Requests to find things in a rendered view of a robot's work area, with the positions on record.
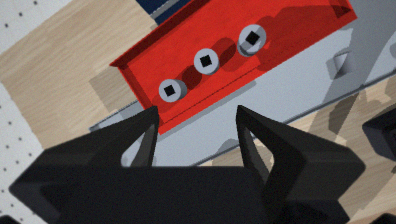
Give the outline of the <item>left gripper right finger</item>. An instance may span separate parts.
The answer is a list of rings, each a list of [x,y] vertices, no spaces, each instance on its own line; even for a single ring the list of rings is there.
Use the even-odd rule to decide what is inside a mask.
[[[349,147],[267,118],[243,105],[237,106],[236,127],[243,164],[254,174],[268,224],[274,223],[290,200],[338,201],[366,169]],[[250,131],[271,151],[271,172]]]

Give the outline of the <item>red rimmed tray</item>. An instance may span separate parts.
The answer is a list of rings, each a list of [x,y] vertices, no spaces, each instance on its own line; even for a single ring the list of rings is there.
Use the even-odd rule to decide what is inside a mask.
[[[348,0],[191,0],[109,66],[144,110],[158,107],[162,135],[355,19]],[[237,42],[251,24],[263,27],[266,42],[245,57]],[[194,66],[204,48],[218,56],[213,75]],[[183,81],[186,96],[164,101],[159,86],[166,79]]]

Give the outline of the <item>dark blue square post with white band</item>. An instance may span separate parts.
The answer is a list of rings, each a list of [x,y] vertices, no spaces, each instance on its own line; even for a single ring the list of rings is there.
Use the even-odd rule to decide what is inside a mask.
[[[166,21],[191,0],[135,0],[156,22],[157,26]]]

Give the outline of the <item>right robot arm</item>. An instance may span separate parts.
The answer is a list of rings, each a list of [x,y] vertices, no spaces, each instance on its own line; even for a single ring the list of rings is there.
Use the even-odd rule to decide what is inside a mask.
[[[396,159],[396,123],[384,128],[382,135]]]

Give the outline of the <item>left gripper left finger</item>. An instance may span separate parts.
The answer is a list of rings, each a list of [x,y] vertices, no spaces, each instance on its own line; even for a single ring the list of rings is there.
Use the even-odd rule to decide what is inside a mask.
[[[122,166],[123,153],[144,132],[139,150],[130,166],[152,166],[159,121],[158,107],[154,105],[130,118],[45,149],[29,166]]]

